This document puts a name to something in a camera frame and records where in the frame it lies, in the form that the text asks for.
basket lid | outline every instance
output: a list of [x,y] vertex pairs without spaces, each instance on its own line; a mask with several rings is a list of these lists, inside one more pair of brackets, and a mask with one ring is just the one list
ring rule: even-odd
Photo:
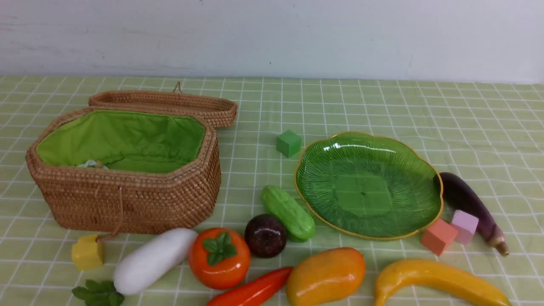
[[127,107],[135,109],[180,112],[197,115],[213,127],[231,126],[238,105],[233,101],[210,96],[189,95],[179,91],[165,93],[150,90],[105,91],[89,97],[89,106]]

wooden block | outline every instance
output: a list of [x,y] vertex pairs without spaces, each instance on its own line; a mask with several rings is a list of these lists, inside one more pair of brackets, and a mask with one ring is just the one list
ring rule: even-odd
[[421,239],[421,244],[437,256],[440,256],[452,245],[455,237],[457,237],[456,228],[446,221],[438,219],[433,225],[427,228]]
[[462,210],[456,210],[453,215],[452,226],[458,231],[455,241],[467,245],[478,227],[478,218]]
[[80,237],[72,246],[72,261],[80,271],[104,265],[104,243],[96,242],[98,234]]
[[302,138],[295,132],[287,130],[276,137],[276,150],[285,157],[291,157],[300,151]]

string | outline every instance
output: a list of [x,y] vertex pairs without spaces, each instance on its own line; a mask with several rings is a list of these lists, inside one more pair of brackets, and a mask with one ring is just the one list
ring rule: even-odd
[[120,210],[120,214],[119,214],[119,221],[117,222],[117,226],[115,227],[115,229],[110,234],[99,236],[96,239],[97,243],[104,242],[106,240],[111,240],[111,239],[117,237],[117,235],[119,234],[119,230],[121,229],[121,225],[123,224],[123,217],[124,217],[122,189],[123,189],[123,187],[119,187],[119,208],[120,208],[119,210]]
[[172,90],[172,92],[175,92],[176,89],[180,91],[180,94],[183,94],[183,93],[181,92],[181,82],[180,82],[180,81],[177,81],[176,86],[174,87],[174,89]]

toy banana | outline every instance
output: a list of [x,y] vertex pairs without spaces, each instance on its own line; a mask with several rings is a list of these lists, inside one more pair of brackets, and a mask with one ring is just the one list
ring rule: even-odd
[[428,259],[404,259],[387,266],[376,279],[374,306],[385,306],[397,290],[410,285],[433,287],[476,306],[511,306],[504,293],[483,278]]

green glass plate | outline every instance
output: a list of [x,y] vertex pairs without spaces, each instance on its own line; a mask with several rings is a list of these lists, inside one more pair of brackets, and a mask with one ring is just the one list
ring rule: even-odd
[[397,140],[360,132],[309,145],[294,178],[317,217],[363,238],[414,235],[436,221],[444,207],[442,180],[429,163]]

